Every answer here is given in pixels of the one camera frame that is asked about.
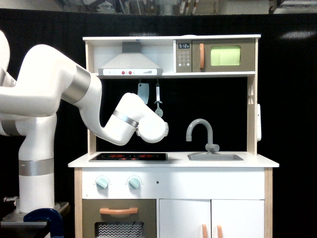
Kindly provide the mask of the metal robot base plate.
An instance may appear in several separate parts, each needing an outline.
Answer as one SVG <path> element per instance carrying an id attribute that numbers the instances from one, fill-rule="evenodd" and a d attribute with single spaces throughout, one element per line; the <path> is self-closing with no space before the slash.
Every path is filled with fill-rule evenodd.
<path id="1" fill-rule="evenodd" d="M 70 205 L 68 202 L 56 202 L 53 209 L 55 209 L 61 216 L 64 218 L 70 212 Z M 13 212 L 9 213 L 3 217 L 0 224 L 4 227 L 7 226 L 44 226 L 48 222 L 24 222 L 23 218 L 28 213 L 21 212 L 20 210 L 15 209 Z"/>

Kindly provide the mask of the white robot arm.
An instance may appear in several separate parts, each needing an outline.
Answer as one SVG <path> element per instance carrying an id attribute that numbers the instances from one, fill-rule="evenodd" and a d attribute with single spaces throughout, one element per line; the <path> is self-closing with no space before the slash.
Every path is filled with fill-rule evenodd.
<path id="1" fill-rule="evenodd" d="M 53 208 L 54 135 L 61 101 L 79 109 L 87 129 L 115 145 L 135 132 L 148 143 L 161 141 L 168 125 L 133 93 L 122 96 L 107 124 L 100 123 L 102 83 L 73 60 L 48 45 L 26 54 L 17 78 L 7 71 L 10 48 L 0 36 L 0 133 L 24 136 L 19 149 L 19 210 Z"/>

